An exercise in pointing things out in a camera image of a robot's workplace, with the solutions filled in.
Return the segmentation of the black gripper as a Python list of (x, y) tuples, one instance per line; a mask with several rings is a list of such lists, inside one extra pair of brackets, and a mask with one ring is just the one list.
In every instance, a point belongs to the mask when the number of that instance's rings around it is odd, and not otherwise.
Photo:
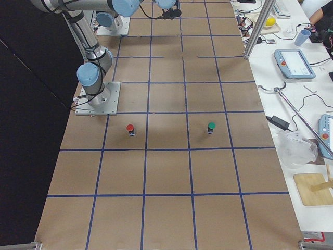
[(164, 11), (163, 14), (161, 15), (161, 19), (174, 19), (177, 17), (180, 17), (182, 14), (180, 9), (173, 9), (170, 8), (167, 11)]

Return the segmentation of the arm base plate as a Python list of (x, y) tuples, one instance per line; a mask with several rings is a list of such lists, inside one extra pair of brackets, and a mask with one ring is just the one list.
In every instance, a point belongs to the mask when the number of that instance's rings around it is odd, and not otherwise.
[(97, 17), (97, 36), (126, 36), (129, 33), (130, 17)]
[(87, 102), (86, 93), (81, 87), (80, 98), (75, 107), (76, 115), (116, 115), (120, 95), (121, 82), (104, 82), (104, 90)]

